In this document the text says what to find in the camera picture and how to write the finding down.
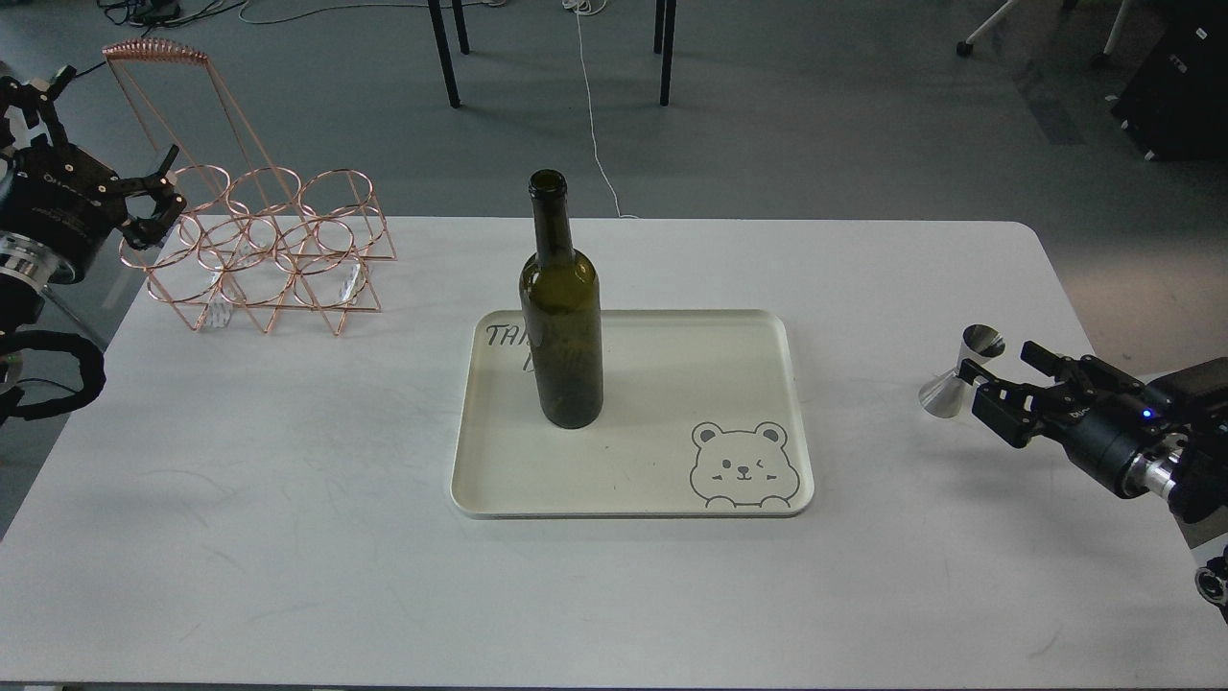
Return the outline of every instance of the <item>chair leg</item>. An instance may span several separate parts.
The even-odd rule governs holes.
[[[1121,27],[1126,23],[1126,14],[1130,12],[1131,4],[1133,4],[1133,0],[1121,0],[1117,18],[1113,20],[1113,31],[1109,32],[1109,41],[1104,44],[1105,55],[1111,55],[1113,50],[1117,47],[1117,41],[1121,38]]]
[[[452,18],[456,20],[457,25],[457,39],[460,43],[460,54],[469,54],[469,32],[464,27],[464,2],[460,0],[452,0]]]
[[[968,36],[968,38],[960,41],[955,45],[955,53],[963,56],[968,56],[973,52],[973,45],[976,43],[976,41],[980,39],[980,37],[985,36],[985,32],[993,28],[998,22],[1006,18],[1006,15],[1011,10],[1013,10],[1014,6],[1018,4],[1019,0],[1006,0],[1006,2],[1001,7],[998,7],[998,11],[993,12],[993,15],[990,18],[985,20],[985,23],[976,27],[976,31],[974,31],[971,34]]]
[[[652,52],[656,53],[657,55],[661,54],[661,37],[662,37],[661,34],[664,23],[666,23],[666,0],[657,0],[657,18],[656,22],[653,22],[653,31],[652,31]]]
[[[460,95],[457,93],[457,77],[452,71],[452,52],[448,48],[448,34],[443,31],[443,10],[440,0],[427,0],[431,10],[431,28],[435,29],[435,47],[440,52],[440,68],[443,69],[443,83],[448,88],[448,104],[460,107]]]
[[[678,0],[666,0],[666,21],[661,60],[661,104],[669,104],[669,72],[674,64],[674,14],[678,10]]]

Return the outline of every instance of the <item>bottle mouth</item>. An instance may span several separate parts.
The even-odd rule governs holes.
[[[529,178],[529,195],[534,199],[561,199],[567,195],[567,180],[555,169],[540,169]]]

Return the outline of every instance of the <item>white cable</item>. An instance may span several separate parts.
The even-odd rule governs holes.
[[[577,17],[591,17],[604,10],[609,0],[602,0],[600,5],[593,7],[591,0],[562,0],[562,9],[576,12]]]
[[[567,2],[569,2],[569,0],[564,0],[564,6],[565,7],[566,7]],[[605,180],[605,187],[610,188],[610,194],[614,196],[614,212],[618,214],[618,217],[620,217],[620,218],[639,218],[640,216],[635,216],[635,215],[631,215],[631,214],[624,214],[623,212],[623,209],[619,206],[619,203],[618,203],[618,191],[614,190],[614,184],[610,182],[609,176],[605,174],[605,166],[602,164],[602,158],[600,158],[600,156],[597,155],[597,123],[593,119],[593,90],[588,85],[588,66],[585,65],[585,32],[583,32],[583,29],[580,28],[580,17],[582,17],[582,16],[589,16],[591,17],[592,15],[596,15],[597,12],[600,12],[604,9],[605,9],[605,2],[602,2],[600,7],[598,7],[597,10],[593,10],[588,15],[582,14],[577,9],[572,10],[576,14],[576,36],[580,38],[580,69],[585,74],[585,92],[588,96],[588,133],[593,137],[593,160],[597,161],[597,169],[600,171],[602,178]]]

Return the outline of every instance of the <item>black chair leg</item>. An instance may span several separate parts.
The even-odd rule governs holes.
[[[427,0],[431,10],[431,28],[435,29],[435,47],[440,50],[440,68],[443,69],[443,83],[448,87],[448,104],[460,107],[460,95],[457,93],[457,76],[452,71],[452,52],[448,48],[448,34],[443,31],[443,10],[440,0]]]
[[[666,1],[663,58],[661,60],[661,104],[669,104],[669,72],[674,63],[674,14],[678,10],[678,0]]]
[[[457,39],[460,42],[460,54],[469,54],[469,32],[464,28],[464,2],[452,0],[452,18],[457,23]]]
[[[666,23],[666,0],[657,0],[657,20],[652,31],[652,52],[661,54],[661,33]]]

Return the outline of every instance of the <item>bear face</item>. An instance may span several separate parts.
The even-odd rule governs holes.
[[[785,428],[765,422],[754,432],[725,432],[705,422],[691,431],[699,448],[690,482],[706,501],[734,507],[763,507],[769,500],[782,502],[797,495],[801,477],[785,454]]]

